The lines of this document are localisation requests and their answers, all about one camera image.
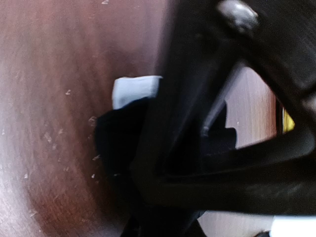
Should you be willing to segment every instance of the table surface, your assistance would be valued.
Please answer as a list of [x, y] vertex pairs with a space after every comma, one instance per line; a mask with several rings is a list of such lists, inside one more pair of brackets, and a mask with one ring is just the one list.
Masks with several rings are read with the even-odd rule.
[[[167, 2], [1, 1], [0, 236], [119, 236], [128, 216], [94, 159], [95, 118], [115, 78], [157, 71]], [[242, 130], [270, 136], [275, 101], [253, 85], [239, 85], [230, 121], [248, 115]]]

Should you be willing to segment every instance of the metal screw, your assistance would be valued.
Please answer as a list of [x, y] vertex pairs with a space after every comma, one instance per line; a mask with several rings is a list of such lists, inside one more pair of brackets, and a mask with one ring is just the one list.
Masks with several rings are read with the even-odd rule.
[[258, 14], [240, 0], [223, 0], [217, 5], [217, 10], [240, 34], [252, 36], [252, 31], [259, 25]]

